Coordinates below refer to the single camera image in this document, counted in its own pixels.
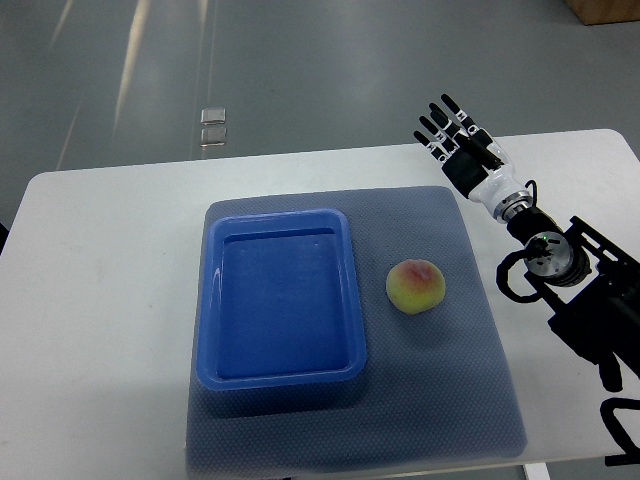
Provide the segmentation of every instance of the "cardboard box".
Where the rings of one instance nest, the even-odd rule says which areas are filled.
[[[564,0],[585,25],[640,20],[640,0]]]

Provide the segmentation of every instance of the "peach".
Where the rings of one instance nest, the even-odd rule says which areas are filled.
[[[387,275],[389,300],[408,315],[438,305],[444,298],[445,287],[442,272],[428,260],[404,260]]]

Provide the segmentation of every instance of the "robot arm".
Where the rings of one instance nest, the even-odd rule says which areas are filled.
[[[414,136],[442,164],[442,171],[462,195],[482,203],[522,243],[522,250],[507,255],[498,266],[498,288],[519,303],[547,302],[555,313],[548,321],[551,330],[576,354],[598,365],[608,391],[619,392],[622,376],[617,358],[640,377],[640,263],[577,217],[562,231],[536,206],[535,182],[526,184],[534,185],[532,195],[514,178],[511,159],[500,145],[449,96],[441,98],[458,123],[431,103],[435,125],[426,117],[420,117],[420,122],[432,138],[420,131]],[[564,303],[549,286],[584,281],[591,272],[587,252],[597,260],[598,275]],[[509,270],[520,260],[527,267],[525,279],[535,289],[532,295],[521,296],[509,286]],[[603,421],[626,453],[607,457],[607,465],[640,463],[640,449],[615,419],[616,408],[640,409],[640,401],[603,403]]]

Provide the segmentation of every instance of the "concrete floor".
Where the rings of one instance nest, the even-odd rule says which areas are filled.
[[[640,22],[585,27],[562,0],[8,0],[0,45],[8,227],[44,171],[413,143],[442,92],[497,136],[612,128],[640,154]],[[225,146],[199,147],[205,106]]]

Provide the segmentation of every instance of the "textured mat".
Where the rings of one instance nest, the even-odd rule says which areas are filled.
[[[273,392],[275,410],[257,393],[224,399],[213,395],[192,368],[186,451],[190,476],[275,478],[520,454],[526,436],[511,377],[462,217],[448,189],[230,200],[211,206],[205,232],[225,216],[322,207],[336,208],[349,220],[367,364],[339,398],[314,403],[281,390]],[[444,301],[413,317],[397,311],[385,294],[387,272],[406,258],[432,261],[447,282]],[[210,274],[201,271],[200,283]]]

